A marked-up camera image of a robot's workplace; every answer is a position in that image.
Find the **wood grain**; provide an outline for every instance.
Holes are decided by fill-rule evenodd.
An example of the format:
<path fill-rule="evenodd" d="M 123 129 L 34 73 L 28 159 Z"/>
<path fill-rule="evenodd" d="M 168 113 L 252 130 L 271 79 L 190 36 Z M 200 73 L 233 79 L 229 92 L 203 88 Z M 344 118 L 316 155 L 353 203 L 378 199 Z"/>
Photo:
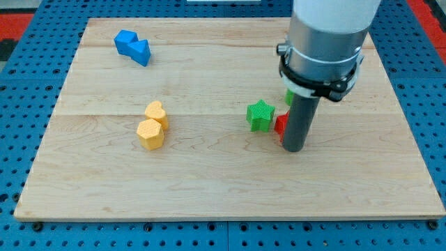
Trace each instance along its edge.
<path fill-rule="evenodd" d="M 360 79 L 322 101 L 304 149 L 250 132 L 246 107 L 287 111 L 275 45 L 287 18 L 91 19 L 15 216 L 22 221 L 390 220 L 445 209 L 370 37 Z M 113 37 L 151 44 L 143 68 Z M 164 146 L 136 136 L 161 100 Z"/>

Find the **yellow block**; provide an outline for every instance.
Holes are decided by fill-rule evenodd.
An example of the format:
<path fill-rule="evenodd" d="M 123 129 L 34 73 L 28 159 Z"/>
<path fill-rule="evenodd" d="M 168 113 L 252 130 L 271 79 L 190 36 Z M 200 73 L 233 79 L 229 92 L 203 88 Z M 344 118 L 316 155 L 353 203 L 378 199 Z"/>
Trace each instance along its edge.
<path fill-rule="evenodd" d="M 155 119 L 161 123 L 163 130 L 167 130 L 167 128 L 169 128 L 167 114 L 166 111 L 163 110 L 162 103 L 160 101 L 156 100 L 148 104 L 145 114 L 147 119 Z"/>
<path fill-rule="evenodd" d="M 164 131 L 155 119 L 139 123 L 137 134 L 141 145 L 148 150 L 160 148 L 164 142 Z"/>

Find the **blue pegboard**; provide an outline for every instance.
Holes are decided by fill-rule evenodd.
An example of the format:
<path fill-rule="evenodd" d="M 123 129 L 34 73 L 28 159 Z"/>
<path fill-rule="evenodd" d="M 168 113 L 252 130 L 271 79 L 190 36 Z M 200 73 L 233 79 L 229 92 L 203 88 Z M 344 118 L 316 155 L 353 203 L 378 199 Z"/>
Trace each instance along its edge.
<path fill-rule="evenodd" d="M 44 0 L 0 74 L 0 250 L 444 250 L 446 221 L 21 223 L 12 216 L 90 17 L 288 17 L 291 0 Z M 446 69 L 405 1 L 371 36 L 420 152 L 446 197 Z"/>

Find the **toy block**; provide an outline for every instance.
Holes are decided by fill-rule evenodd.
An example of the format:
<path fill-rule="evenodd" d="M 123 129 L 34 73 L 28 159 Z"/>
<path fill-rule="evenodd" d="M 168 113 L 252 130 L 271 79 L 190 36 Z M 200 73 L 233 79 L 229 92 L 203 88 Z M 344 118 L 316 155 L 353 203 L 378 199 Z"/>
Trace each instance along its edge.
<path fill-rule="evenodd" d="M 248 105 L 246 120 L 251 124 L 251 131 L 269 131 L 274 109 L 273 106 L 266 104 L 263 100 L 259 100 L 257 104 Z"/>
<path fill-rule="evenodd" d="M 286 123 L 288 123 L 288 115 L 290 111 L 286 114 L 277 116 L 276 124 L 274 126 L 274 131 L 276 131 L 280 136 L 280 142 L 284 141 L 284 133 L 286 128 Z"/>
<path fill-rule="evenodd" d="M 142 66 L 147 66 L 151 51 L 146 39 L 128 44 L 130 56 Z"/>
<path fill-rule="evenodd" d="M 121 55 L 130 56 L 129 43 L 137 42 L 138 35 L 133 31 L 121 30 L 114 38 L 114 44 L 118 53 Z"/>
<path fill-rule="evenodd" d="M 160 148 L 164 143 L 164 131 L 161 124 L 155 119 L 139 123 L 137 134 L 141 145 L 147 150 Z"/>
<path fill-rule="evenodd" d="M 285 94 L 285 103 L 287 105 L 291 105 L 291 103 L 293 102 L 293 97 L 294 97 L 294 92 L 290 91 L 290 89 L 287 89 Z"/>
<path fill-rule="evenodd" d="M 163 130 L 169 128 L 169 122 L 167 120 L 166 111 L 162 108 L 162 103 L 158 100 L 148 104 L 146 111 L 144 112 L 147 119 L 155 119 L 161 124 Z"/>

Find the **yellow heart-shaped block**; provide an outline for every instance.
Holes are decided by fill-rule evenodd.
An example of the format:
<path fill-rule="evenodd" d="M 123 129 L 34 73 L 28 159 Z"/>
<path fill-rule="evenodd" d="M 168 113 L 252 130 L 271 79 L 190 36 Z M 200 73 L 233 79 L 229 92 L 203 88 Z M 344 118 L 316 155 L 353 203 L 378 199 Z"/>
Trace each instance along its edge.
<path fill-rule="evenodd" d="M 163 130 L 169 128 L 169 122 L 167 120 L 166 111 L 162 108 L 162 103 L 158 100 L 148 104 L 146 111 L 144 112 L 147 119 L 155 119 L 161 124 Z"/>

